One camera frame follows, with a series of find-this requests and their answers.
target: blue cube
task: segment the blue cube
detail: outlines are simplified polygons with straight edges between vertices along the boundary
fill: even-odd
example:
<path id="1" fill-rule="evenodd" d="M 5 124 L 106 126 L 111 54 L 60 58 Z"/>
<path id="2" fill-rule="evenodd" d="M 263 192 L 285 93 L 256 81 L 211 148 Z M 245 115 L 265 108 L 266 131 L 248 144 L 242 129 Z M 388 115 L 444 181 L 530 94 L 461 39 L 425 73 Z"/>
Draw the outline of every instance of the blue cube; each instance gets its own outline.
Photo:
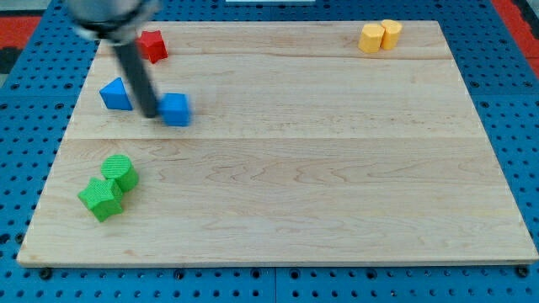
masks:
<path id="1" fill-rule="evenodd" d="M 120 77 L 117 77 L 113 82 L 101 88 L 99 94 L 107 109 L 133 110 L 131 102 L 127 98 L 124 83 Z"/>
<path id="2" fill-rule="evenodd" d="M 191 121 L 189 99 L 185 94 L 165 93 L 158 110 L 166 125 L 187 126 Z"/>

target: wooden cutting board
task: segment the wooden cutting board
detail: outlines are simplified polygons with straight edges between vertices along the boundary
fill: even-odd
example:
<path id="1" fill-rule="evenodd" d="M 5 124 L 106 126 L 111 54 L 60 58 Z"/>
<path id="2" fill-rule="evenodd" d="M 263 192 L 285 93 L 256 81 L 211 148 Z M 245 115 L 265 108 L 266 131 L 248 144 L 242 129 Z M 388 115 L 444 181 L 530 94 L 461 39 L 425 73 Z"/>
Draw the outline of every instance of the wooden cutting board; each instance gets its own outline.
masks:
<path id="1" fill-rule="evenodd" d="M 532 263 L 536 248 L 436 22 L 395 50 L 364 22 L 152 23 L 157 90 L 187 128 L 104 109 L 95 56 L 19 253 L 28 267 Z M 114 153 L 140 174 L 98 223 L 77 193 Z"/>

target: green cylinder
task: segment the green cylinder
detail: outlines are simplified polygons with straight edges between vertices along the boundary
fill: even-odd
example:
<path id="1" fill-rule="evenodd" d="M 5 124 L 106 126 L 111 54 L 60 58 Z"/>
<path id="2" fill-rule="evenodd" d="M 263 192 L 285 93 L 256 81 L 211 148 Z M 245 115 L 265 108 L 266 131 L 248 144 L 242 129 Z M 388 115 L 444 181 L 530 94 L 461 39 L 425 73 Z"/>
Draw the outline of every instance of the green cylinder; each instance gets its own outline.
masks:
<path id="1" fill-rule="evenodd" d="M 116 181 L 124 193 L 132 190 L 138 184 L 138 174 L 126 155 L 108 157 L 101 165 L 101 174 L 108 180 Z"/>

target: red block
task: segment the red block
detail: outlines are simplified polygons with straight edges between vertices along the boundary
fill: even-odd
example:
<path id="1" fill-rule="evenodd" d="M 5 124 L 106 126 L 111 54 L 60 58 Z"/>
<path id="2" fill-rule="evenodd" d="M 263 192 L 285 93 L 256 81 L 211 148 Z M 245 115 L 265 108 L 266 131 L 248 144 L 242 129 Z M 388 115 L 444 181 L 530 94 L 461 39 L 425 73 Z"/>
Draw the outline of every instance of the red block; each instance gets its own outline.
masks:
<path id="1" fill-rule="evenodd" d="M 151 63 L 168 57 L 160 30 L 154 32 L 143 31 L 141 37 L 136 40 L 136 44 L 142 58 L 148 59 Z"/>

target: blue pegboard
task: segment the blue pegboard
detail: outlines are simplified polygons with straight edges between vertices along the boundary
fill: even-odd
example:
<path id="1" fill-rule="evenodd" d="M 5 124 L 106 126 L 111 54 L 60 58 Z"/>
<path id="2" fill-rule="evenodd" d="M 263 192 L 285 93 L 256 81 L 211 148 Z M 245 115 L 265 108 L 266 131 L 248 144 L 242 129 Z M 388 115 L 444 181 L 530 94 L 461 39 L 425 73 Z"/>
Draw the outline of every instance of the blue pegboard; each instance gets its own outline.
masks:
<path id="1" fill-rule="evenodd" d="M 437 20 L 539 243 L 539 82 L 487 0 L 168 0 L 156 20 Z M 0 89 L 0 301 L 539 301 L 539 266 L 41 269 L 15 262 L 98 44 L 50 7 Z"/>

